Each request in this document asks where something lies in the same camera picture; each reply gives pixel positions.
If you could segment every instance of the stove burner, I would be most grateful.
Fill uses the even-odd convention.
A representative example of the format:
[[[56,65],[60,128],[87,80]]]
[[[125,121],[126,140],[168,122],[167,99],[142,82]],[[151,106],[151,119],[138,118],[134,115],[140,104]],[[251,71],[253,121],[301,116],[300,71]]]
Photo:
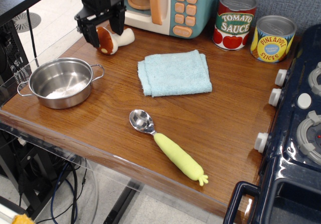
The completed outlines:
[[[315,111],[309,112],[296,130],[297,143],[302,153],[321,165],[320,133],[321,115],[316,115]]]
[[[315,70],[313,70],[309,77],[308,82],[314,94],[321,96],[321,85],[318,83],[318,77],[321,75],[321,62],[317,64]]]

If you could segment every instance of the oven door handle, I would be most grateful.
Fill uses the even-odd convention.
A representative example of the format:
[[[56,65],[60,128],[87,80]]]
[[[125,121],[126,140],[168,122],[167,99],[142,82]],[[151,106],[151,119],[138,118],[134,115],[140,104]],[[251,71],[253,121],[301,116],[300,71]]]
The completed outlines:
[[[161,0],[149,0],[151,21],[154,24],[162,25]]]
[[[233,224],[242,196],[248,194],[254,197],[249,219],[252,219],[253,211],[260,195],[261,188],[251,183],[240,181],[236,184],[229,206],[227,208],[223,224]]]

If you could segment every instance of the light blue towel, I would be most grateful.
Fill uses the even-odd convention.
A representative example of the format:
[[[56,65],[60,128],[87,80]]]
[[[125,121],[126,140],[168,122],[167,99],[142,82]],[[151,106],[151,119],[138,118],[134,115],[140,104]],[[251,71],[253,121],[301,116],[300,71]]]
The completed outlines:
[[[145,96],[212,91],[206,57],[198,50],[147,56],[138,63],[138,76]]]

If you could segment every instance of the floor vent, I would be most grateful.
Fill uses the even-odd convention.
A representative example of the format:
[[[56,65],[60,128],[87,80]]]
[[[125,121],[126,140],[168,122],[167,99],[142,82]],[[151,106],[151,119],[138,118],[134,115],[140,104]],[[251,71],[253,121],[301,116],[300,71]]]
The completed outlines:
[[[32,29],[35,28],[41,22],[41,17],[36,13],[29,13]],[[29,31],[28,17],[27,13],[23,12],[13,18],[15,28],[18,33]]]

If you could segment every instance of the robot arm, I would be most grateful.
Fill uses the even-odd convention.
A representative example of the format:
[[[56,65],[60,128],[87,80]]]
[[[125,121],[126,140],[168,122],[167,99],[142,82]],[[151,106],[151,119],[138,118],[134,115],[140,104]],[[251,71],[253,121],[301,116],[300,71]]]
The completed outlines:
[[[111,29],[121,35],[124,30],[126,6],[124,0],[81,0],[83,9],[75,16],[78,31],[88,43],[99,47],[96,26],[109,20]]]

